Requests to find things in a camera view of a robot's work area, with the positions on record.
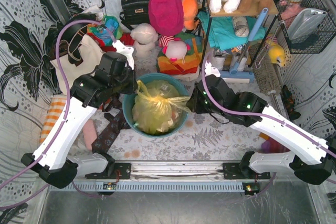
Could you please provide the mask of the yellow trash bag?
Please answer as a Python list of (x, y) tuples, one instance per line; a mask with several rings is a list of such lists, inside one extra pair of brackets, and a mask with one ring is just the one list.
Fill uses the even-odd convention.
[(164, 134), (177, 127), (190, 99), (165, 80), (149, 83), (137, 81), (138, 88), (132, 108), (134, 126), (148, 135)]

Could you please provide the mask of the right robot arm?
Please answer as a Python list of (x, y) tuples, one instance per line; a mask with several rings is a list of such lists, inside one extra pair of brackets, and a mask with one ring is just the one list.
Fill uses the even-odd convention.
[(312, 185), (327, 180), (335, 168), (335, 136), (323, 139), (288, 121), (264, 99), (251, 92), (235, 93), (215, 75), (195, 84), (186, 106), (196, 114), (218, 114), (230, 122), (264, 133), (288, 149), (284, 153), (246, 152), (238, 175), (254, 178), (262, 173), (293, 173)]

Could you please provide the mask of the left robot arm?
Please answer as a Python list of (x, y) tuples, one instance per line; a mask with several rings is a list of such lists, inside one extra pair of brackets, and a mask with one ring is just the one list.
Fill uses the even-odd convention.
[(115, 160), (105, 152), (69, 157), (70, 148), (91, 116), (115, 93), (132, 94), (137, 89), (133, 49), (107, 52), (92, 73), (79, 76), (68, 92), (62, 115), (38, 149), (21, 162), (46, 183), (65, 188), (76, 177), (110, 176)]

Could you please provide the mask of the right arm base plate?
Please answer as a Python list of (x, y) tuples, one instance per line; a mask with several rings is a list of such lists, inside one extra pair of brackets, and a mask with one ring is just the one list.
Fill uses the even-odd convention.
[(269, 172), (262, 174), (257, 174), (252, 171), (249, 167), (241, 170), (238, 162), (226, 162), (222, 164), (223, 175), (225, 179), (235, 180), (235, 179), (270, 179), (271, 175)]

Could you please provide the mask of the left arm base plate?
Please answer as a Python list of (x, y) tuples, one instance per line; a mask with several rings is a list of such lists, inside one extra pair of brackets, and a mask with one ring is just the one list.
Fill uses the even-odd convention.
[(114, 163), (108, 165), (103, 171), (100, 179), (130, 179), (131, 163)]

